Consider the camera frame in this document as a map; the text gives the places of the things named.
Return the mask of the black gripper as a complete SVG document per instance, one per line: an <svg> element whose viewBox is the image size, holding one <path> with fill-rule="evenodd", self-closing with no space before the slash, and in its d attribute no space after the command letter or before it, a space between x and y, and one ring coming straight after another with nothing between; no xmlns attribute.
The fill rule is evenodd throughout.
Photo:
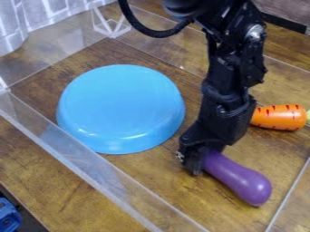
<svg viewBox="0 0 310 232"><path fill-rule="evenodd" d="M257 101L249 89L265 81L265 34L249 35L230 48L209 38L209 72L202 82L202 103L198 119L179 139L175 154L184 169L202 173L206 147L225 149L245 135Z"/></svg>

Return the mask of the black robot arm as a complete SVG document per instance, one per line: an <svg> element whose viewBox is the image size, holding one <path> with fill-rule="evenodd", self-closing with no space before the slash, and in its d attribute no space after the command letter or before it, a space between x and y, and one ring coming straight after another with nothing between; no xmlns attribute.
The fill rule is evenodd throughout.
<svg viewBox="0 0 310 232"><path fill-rule="evenodd" d="M192 20L206 33L209 72L202 82L198 119L179 138L178 156L202 173L211 151L245 135L257 101L249 89L265 81L265 21L251 0L164 0L170 15Z"/></svg>

